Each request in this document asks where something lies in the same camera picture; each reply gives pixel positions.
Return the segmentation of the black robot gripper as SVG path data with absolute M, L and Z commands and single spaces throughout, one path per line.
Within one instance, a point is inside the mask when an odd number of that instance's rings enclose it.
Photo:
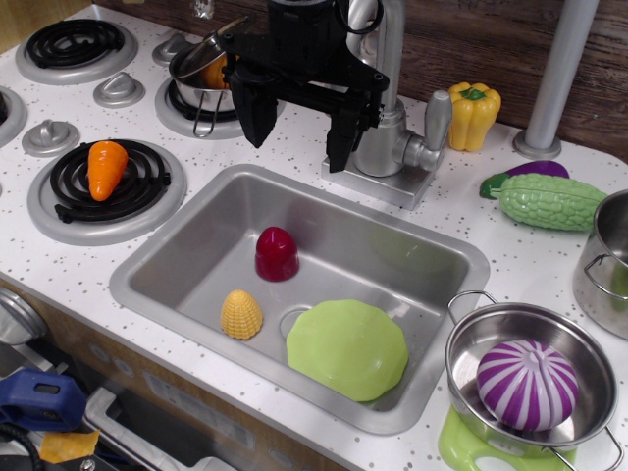
M 354 29 L 348 1 L 269 1 L 264 34 L 227 33 L 225 79 L 246 139 L 262 146 L 277 120 L 278 100 L 331 115 L 326 152 L 329 172 L 345 169 L 359 144 L 362 124 L 381 120 L 389 79 L 348 49 L 351 33 L 366 34 L 381 22 Z

